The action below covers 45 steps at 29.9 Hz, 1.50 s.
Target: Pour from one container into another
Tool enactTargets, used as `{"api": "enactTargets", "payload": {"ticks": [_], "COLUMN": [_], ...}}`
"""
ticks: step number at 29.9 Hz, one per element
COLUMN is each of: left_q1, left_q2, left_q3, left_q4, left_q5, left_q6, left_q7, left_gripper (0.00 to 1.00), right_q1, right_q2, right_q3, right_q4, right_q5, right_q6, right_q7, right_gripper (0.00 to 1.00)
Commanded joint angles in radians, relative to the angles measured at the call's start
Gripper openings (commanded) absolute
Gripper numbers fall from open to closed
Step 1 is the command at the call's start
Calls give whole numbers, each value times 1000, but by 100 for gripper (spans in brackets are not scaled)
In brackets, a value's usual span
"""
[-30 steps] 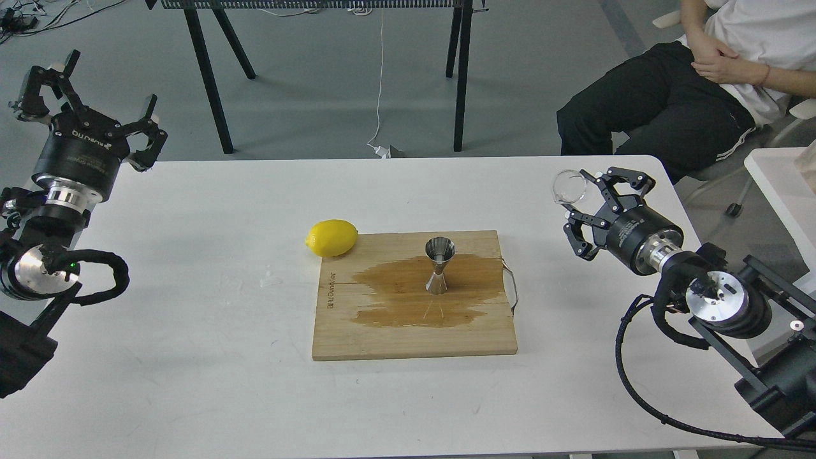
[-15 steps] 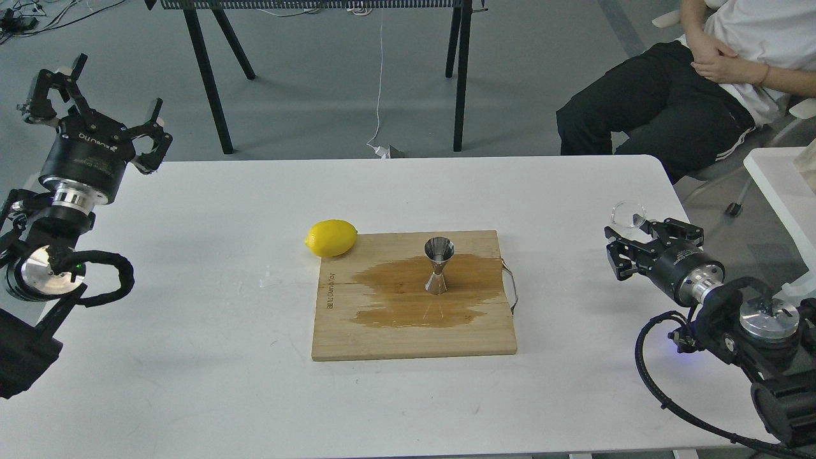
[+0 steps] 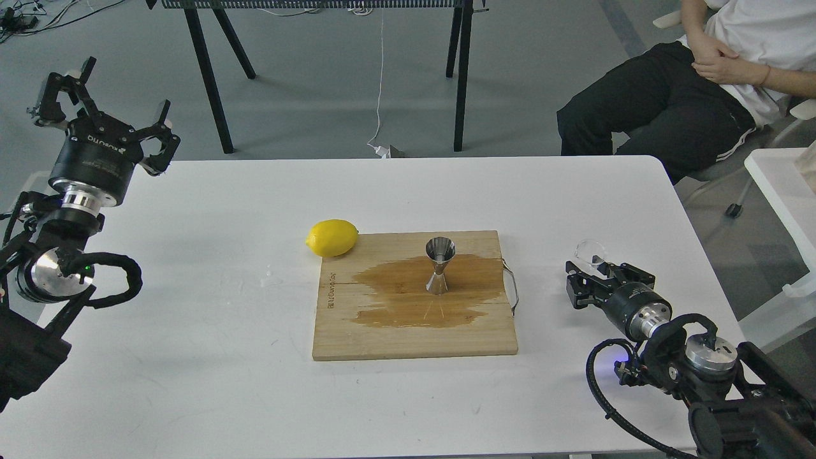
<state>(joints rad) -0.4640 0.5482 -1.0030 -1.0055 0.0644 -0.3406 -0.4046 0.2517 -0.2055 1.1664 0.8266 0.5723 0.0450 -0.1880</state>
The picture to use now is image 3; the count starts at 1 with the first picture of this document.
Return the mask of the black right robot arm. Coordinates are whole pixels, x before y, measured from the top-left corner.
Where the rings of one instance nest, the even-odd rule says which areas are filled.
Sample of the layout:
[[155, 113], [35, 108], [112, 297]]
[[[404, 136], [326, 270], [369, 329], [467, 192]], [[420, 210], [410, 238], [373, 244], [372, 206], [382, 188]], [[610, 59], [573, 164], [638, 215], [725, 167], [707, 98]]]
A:
[[670, 303], [653, 290], [653, 274], [601, 258], [594, 264], [599, 276], [566, 262], [566, 291], [575, 309], [600, 308], [623, 334], [596, 345], [586, 361], [588, 387], [606, 418], [667, 456], [688, 457], [635, 427], [604, 396], [595, 378], [595, 358], [618, 345], [627, 355], [615, 363], [618, 382], [649, 384], [682, 401], [697, 458], [815, 456], [814, 399], [756, 345], [727, 342], [702, 314], [673, 316]]

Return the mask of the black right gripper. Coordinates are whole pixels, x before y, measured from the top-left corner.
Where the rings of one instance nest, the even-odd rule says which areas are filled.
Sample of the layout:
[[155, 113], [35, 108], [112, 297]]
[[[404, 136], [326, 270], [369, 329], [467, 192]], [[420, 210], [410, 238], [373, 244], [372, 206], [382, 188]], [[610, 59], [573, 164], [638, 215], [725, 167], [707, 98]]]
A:
[[609, 322], [632, 342], [648, 340], [671, 320], [670, 304], [653, 290], [653, 274], [628, 263], [609, 261], [601, 261], [596, 269], [606, 278], [583, 272], [573, 261], [565, 262], [566, 291], [575, 310], [602, 308]]

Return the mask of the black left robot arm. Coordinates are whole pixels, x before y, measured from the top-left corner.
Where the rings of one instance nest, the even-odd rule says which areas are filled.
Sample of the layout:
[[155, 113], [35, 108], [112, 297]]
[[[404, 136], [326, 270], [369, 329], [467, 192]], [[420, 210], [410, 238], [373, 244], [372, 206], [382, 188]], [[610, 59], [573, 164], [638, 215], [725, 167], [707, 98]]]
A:
[[50, 73], [30, 110], [39, 127], [62, 129], [65, 142], [48, 180], [54, 193], [21, 192], [2, 215], [3, 406], [38, 390], [67, 360], [64, 332], [81, 310], [128, 302], [143, 286], [134, 259], [85, 245], [104, 226], [100, 209], [123, 203], [134, 169], [162, 174], [180, 137], [166, 122], [169, 101], [142, 129], [99, 110], [85, 86], [95, 63]]

